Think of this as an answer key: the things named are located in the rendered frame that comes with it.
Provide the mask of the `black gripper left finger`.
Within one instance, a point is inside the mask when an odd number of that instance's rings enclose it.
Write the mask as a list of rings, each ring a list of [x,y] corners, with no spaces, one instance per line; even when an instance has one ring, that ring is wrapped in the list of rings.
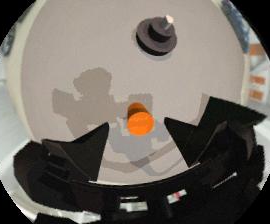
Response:
[[[82,135],[79,139],[70,141],[54,141],[41,140],[43,145],[49,149],[49,155],[57,157],[64,157],[70,160],[78,171],[84,173],[88,177],[88,181],[96,183],[99,175],[100,163],[102,163],[104,147],[106,147],[108,139],[108,131],[110,131],[110,124],[104,123],[98,128],[92,129],[86,135]]]

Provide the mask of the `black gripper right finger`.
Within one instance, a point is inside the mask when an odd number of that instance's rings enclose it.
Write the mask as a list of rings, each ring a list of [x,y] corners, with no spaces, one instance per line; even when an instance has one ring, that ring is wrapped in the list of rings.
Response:
[[[209,141],[213,136],[227,125],[227,120],[219,121],[219,123],[209,125],[209,127],[199,127],[183,123],[183,121],[164,117],[164,125],[167,132],[171,133],[172,140],[175,140],[176,147],[180,151],[180,155],[184,157],[187,167],[194,167],[198,164],[199,157],[206,151]]]

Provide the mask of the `black round pedestal with silver shaft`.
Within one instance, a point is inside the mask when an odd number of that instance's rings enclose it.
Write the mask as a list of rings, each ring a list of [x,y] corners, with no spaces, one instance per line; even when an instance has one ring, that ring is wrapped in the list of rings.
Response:
[[[175,26],[172,26],[170,15],[143,20],[136,26],[136,41],[148,55],[164,56],[175,48]]]

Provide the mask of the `orange knob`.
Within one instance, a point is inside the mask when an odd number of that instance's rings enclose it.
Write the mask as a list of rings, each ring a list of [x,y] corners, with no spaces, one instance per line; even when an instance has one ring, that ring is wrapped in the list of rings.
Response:
[[[154,127],[151,113],[140,103],[131,104],[127,111],[127,128],[134,135],[146,135]]]

